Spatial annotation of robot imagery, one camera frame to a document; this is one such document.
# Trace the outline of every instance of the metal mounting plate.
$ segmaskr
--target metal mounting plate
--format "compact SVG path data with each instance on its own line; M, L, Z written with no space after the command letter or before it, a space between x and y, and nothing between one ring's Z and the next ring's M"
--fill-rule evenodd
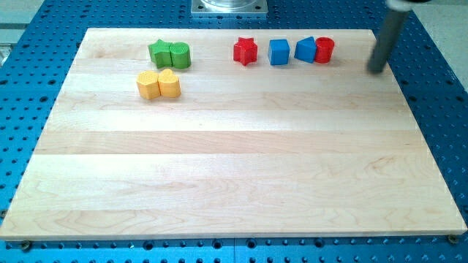
M247 4L243 7L229 8L229 7L218 7L213 4L209 4L203 0L192 0L192 17L256 17L266 18L268 13L267 0L256 0L251 4Z

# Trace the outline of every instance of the yellow cylinder block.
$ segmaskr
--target yellow cylinder block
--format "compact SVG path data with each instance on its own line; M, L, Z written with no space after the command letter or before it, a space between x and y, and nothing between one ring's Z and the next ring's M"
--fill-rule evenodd
M172 70L165 69L159 73L158 83L162 96L176 98L181 95L181 85Z
M159 92L158 74L148 70L141 72L137 77L138 91L144 99L155 99L161 95Z

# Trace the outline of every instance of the wood grain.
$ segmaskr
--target wood grain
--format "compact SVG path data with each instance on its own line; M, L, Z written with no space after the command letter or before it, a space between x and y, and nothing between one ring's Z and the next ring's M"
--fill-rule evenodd
M268 41L330 36L329 64ZM259 57L232 61L239 36ZM141 99L158 38L191 47L182 95ZM446 235L467 230L367 30L91 28L10 210L5 240ZM212 43L209 49L207 42Z

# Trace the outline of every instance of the toy block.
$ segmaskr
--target toy block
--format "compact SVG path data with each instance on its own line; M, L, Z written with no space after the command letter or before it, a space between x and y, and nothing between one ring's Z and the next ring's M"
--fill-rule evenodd
M148 46L151 61L156 64L156 68L165 66L173 66L172 58L170 56L170 46L172 43L164 42L160 39L156 43Z
M158 84L159 75L151 70L141 72L137 77L140 96L144 99L154 99L161 95Z
M268 58L270 64L274 65L286 65L290 57L290 46L287 44L286 39L273 39L270 40L270 46L268 48Z
M176 98L181 95L181 85L172 70L165 69L159 73L158 83L162 96Z
M173 67L176 69L186 69L190 66L190 47L187 43L173 43L169 50L170 57L173 61Z
M314 37L302 39L295 45L294 58L314 63L316 49Z
M234 61L247 66L248 63L257 61L257 51L258 46L253 38L239 37L238 42L234 44Z
M315 62L328 63L331 60L331 53L335 47L335 42L328 37L319 37L315 40L317 52L315 53Z

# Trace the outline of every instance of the red block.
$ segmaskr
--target red block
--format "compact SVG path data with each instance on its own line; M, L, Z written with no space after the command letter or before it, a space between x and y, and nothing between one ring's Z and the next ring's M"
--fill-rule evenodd
M257 61L257 50L258 47L253 38L239 37L239 41L234 45L234 61L247 66L248 63Z

